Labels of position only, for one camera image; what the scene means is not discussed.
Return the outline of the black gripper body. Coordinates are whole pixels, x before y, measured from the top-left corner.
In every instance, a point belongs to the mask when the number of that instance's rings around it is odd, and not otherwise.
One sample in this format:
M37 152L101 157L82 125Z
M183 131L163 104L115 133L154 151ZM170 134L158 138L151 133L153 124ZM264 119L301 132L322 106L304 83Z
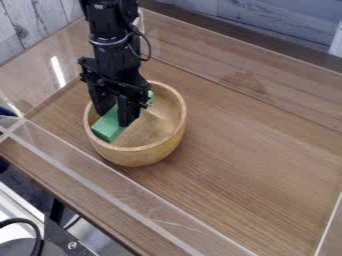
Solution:
M150 84L141 75L139 69L143 61L141 42L91 43L93 57L82 57L78 64L82 67L81 79L89 84L103 86L113 84L113 92L118 96L138 96L142 108L147 107L150 100Z

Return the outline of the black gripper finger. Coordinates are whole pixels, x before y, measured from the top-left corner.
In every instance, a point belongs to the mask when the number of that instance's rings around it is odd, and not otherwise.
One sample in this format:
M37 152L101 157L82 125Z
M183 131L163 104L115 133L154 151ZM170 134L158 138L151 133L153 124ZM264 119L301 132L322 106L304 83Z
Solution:
M138 96L118 96L118 118L122 127L129 127L139 118L141 108L141 98Z
M113 89L111 83L106 83L103 86L89 84L89 93L97 113L101 116L103 116L117 104L117 95Z

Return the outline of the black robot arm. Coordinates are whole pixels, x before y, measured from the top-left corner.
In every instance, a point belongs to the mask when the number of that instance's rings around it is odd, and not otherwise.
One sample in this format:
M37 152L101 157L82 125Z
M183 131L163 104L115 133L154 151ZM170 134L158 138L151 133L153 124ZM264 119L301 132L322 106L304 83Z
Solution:
M150 83L139 69L151 55L142 56L141 39L151 43L134 24L138 0L79 0L90 25L89 42L94 57L81 57L81 80L87 83L97 113L105 116L118 107L122 127L129 127L149 106Z

